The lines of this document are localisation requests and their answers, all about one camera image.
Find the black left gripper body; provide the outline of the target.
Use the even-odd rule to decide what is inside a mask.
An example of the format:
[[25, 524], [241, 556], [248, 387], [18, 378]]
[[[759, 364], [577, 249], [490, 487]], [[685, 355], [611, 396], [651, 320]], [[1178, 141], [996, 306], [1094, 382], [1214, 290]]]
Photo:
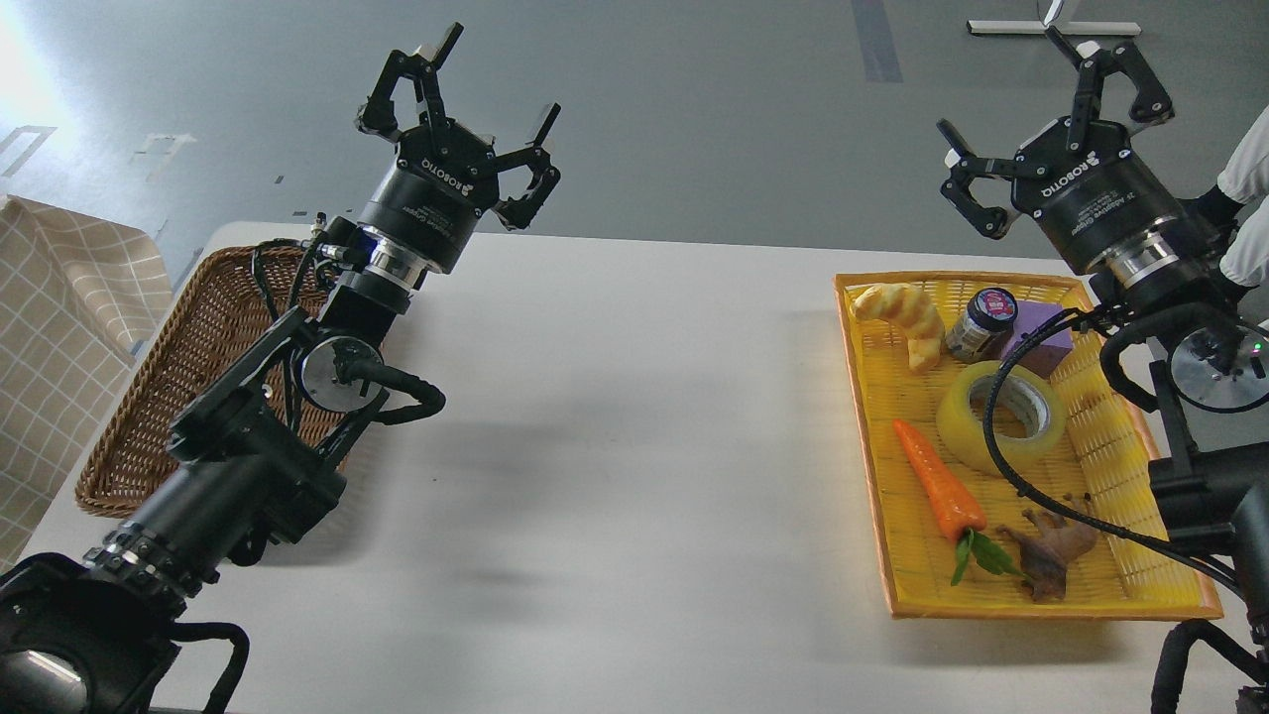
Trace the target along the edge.
[[431, 271], [450, 273], [499, 185], [497, 178], [472, 175], [475, 164], [494, 155], [489, 134], [472, 134], [449, 119], [444, 140], [444, 148], [434, 148], [426, 123], [404, 131], [393, 164], [357, 222], [424, 257]]

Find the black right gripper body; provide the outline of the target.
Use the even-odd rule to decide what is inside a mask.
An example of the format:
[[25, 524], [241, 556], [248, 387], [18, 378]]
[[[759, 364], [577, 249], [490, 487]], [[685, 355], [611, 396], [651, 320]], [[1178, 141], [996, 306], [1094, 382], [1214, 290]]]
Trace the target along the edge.
[[1129, 148], [1119, 123], [1055, 119], [1014, 153], [1011, 205], [1032, 217], [1075, 275], [1150, 276], [1181, 261], [1181, 209]]

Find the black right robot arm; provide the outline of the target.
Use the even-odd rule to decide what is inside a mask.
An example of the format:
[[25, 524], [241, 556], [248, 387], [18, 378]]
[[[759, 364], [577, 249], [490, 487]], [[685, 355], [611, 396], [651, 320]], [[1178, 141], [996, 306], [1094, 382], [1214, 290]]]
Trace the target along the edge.
[[[1203, 257], [1209, 235], [1154, 176], [1129, 140], [1173, 114], [1173, 103], [1133, 42], [1110, 49], [1074, 44], [1056, 24], [1044, 36], [1074, 65], [1074, 107], [1010, 159], [985, 159], [947, 119], [942, 194], [980, 235], [1003, 238], [1011, 221], [1036, 221], [1063, 263], [1096, 282], [1098, 304], [1065, 308], [1003, 358], [983, 407], [989, 457], [1023, 498], [1134, 542], [1223, 583], [1244, 604], [1255, 651], [1218, 626], [1189, 620], [1165, 639], [1151, 694], [1155, 713], [1178, 710], [1192, 646], [1206, 642], [1253, 685], [1240, 713], [1266, 710], [1268, 484], [1266, 438], [1202, 450], [1193, 411], [1232, 417], [1266, 405], [1266, 334], [1241, 320]], [[1148, 465], [1166, 530], [1146, 536], [1077, 514], [1038, 491], [997, 446], [995, 408], [1011, 369], [1060, 328], [1093, 328], [1107, 384], [1134, 407], [1157, 413], [1169, 457]]]

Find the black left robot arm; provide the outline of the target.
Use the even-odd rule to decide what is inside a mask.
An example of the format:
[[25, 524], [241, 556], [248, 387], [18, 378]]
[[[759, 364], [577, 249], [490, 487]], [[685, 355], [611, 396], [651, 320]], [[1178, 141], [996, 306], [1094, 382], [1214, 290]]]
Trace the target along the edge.
[[147, 713], [181, 646], [207, 640], [231, 654], [204, 711], [227, 711], [250, 639], [183, 620], [187, 601], [222, 561], [258, 563], [335, 510], [340, 462], [369, 425], [444, 408], [435, 386], [387, 365], [386, 335], [481, 217], [525, 230], [560, 183], [544, 148], [558, 104], [504, 155], [448, 114], [438, 76], [462, 30], [390, 53], [355, 126], [393, 145], [393, 166], [358, 219], [313, 219], [286, 301], [263, 290], [272, 325], [173, 419], [173, 476], [81, 559], [46, 552], [4, 574], [5, 713]]

